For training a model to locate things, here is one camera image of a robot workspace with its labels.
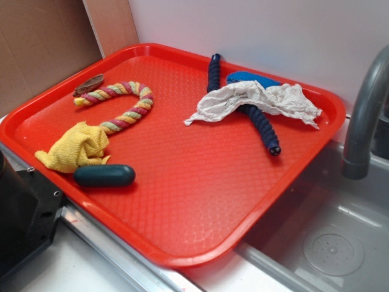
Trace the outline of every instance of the sink basin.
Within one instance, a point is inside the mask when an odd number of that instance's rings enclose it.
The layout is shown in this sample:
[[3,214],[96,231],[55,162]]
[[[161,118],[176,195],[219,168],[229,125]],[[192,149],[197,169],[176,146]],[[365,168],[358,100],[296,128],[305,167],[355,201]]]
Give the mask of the sink basin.
[[389,291],[389,163],[360,181],[329,143],[238,247],[294,291]]

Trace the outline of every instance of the white cloth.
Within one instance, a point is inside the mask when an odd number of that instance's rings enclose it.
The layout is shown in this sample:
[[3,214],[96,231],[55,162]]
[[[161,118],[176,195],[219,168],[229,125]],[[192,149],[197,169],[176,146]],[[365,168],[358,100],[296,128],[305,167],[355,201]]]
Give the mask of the white cloth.
[[189,126],[194,120],[219,122],[240,105],[256,105],[263,112],[301,119],[306,125],[318,129],[314,119],[322,110],[307,99],[301,86],[283,84],[266,89],[257,81],[231,83],[208,93],[197,105],[197,113],[184,121]]

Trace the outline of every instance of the gray faucet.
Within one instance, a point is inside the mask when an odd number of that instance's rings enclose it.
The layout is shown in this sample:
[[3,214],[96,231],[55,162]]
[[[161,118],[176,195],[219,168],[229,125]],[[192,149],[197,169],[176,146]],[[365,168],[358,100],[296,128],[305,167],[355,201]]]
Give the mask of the gray faucet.
[[370,151],[389,159],[388,95],[389,45],[374,59],[358,93],[343,150],[343,176],[350,179],[366,177]]

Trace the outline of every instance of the red plastic tray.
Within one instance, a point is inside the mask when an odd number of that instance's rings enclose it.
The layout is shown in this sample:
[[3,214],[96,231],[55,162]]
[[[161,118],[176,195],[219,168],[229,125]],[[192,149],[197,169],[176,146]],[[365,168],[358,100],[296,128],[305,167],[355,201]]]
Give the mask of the red plastic tray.
[[[158,44],[123,49],[40,94],[10,113],[0,140],[33,165],[145,257],[165,266],[198,265],[232,249],[325,146],[345,119],[334,94],[300,83],[323,110],[320,130],[300,120],[268,116],[281,155],[264,148],[250,120],[232,113],[218,123],[183,121],[206,95],[209,57]],[[250,71],[226,62],[221,77]],[[104,85],[138,81],[154,93],[153,109],[130,128],[109,137],[110,164],[128,164],[136,181],[123,188],[85,188],[72,175],[48,170],[34,153],[48,151],[77,122],[99,125],[128,110],[137,96],[116,97],[77,108],[74,88],[104,73]]]

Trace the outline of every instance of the yellow rag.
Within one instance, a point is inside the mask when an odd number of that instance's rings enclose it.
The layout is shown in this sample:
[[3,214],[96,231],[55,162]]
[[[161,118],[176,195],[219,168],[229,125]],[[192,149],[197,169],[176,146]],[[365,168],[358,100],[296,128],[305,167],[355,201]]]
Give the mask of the yellow rag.
[[81,166],[106,164],[111,156],[104,157],[108,137],[101,127],[77,123],[49,150],[37,151],[35,157],[47,168],[73,173]]

